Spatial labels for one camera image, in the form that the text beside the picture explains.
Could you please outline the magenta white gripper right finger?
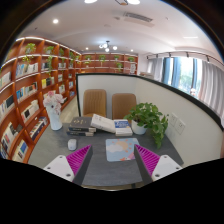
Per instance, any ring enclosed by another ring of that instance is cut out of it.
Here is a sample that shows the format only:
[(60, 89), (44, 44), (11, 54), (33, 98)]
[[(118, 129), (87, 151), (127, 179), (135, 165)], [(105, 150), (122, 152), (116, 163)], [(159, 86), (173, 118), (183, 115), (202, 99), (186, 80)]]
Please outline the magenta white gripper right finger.
[(134, 156), (145, 185), (182, 169), (168, 155), (159, 156), (140, 145), (134, 146)]

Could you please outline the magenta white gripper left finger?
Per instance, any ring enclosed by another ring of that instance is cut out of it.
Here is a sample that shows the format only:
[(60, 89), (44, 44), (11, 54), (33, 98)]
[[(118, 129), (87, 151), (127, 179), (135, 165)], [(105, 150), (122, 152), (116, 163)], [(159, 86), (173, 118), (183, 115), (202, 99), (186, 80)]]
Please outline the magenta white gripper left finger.
[(81, 186), (92, 155), (92, 146), (87, 145), (68, 156), (57, 156), (44, 170)]

